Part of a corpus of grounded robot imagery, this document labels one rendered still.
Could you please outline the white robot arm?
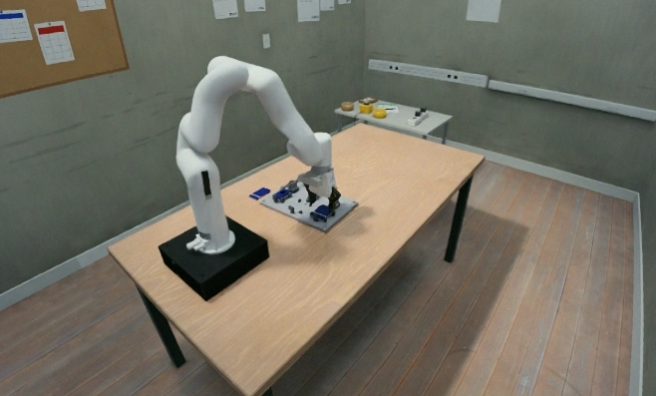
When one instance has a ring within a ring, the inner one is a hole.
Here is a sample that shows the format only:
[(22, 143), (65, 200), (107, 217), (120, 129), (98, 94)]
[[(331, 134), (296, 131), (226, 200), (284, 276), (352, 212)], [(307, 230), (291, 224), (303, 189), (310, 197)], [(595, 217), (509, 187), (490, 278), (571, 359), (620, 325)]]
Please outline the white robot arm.
[(223, 108), (232, 94), (242, 90), (258, 97), (273, 125), (289, 139), (288, 153), (311, 167), (298, 175), (299, 182), (318, 189), (322, 186), (319, 178), (334, 168), (331, 136), (313, 134), (276, 73), (224, 56), (211, 60), (207, 72), (195, 89), (191, 113), (179, 124), (176, 162), (187, 184), (198, 230), (186, 247), (218, 254), (230, 249), (235, 237), (227, 226), (218, 168), (207, 153), (218, 144)]

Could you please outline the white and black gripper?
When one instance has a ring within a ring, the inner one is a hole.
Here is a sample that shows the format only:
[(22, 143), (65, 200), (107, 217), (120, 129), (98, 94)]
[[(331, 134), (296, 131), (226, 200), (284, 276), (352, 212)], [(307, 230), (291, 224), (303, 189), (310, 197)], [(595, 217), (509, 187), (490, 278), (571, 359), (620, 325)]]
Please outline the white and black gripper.
[[(335, 201), (338, 200), (341, 194), (336, 190), (336, 180), (334, 171), (324, 174), (319, 179), (322, 179), (322, 186), (320, 188), (315, 188), (304, 184), (308, 194), (310, 196), (310, 204), (316, 202), (316, 194), (326, 197), (329, 199), (329, 211), (331, 212), (335, 209)], [(334, 196), (334, 194), (336, 196)], [(332, 197), (332, 198), (331, 198)]]

